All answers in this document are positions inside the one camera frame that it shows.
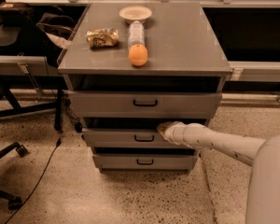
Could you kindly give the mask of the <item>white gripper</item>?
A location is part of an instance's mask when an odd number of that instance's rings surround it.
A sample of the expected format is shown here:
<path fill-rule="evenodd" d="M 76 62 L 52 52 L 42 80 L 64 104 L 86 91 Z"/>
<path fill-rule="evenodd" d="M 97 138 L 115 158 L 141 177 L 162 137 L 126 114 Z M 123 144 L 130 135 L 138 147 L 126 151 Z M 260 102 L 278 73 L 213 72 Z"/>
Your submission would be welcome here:
<path fill-rule="evenodd" d="M 185 144 L 185 130 L 188 126 L 179 121 L 167 121 L 157 127 L 157 131 L 163 134 L 163 137 L 173 144 Z"/>

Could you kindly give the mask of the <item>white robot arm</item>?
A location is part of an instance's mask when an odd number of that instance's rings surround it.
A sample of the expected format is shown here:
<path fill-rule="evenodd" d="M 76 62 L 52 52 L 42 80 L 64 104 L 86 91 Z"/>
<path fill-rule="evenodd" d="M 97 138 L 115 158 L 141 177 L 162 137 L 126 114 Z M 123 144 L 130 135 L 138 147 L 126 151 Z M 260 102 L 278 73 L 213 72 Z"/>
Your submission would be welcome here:
<path fill-rule="evenodd" d="M 245 224 L 280 224 L 280 134 L 259 139 L 179 121 L 159 125 L 158 132 L 172 144 L 212 148 L 249 165 Z"/>

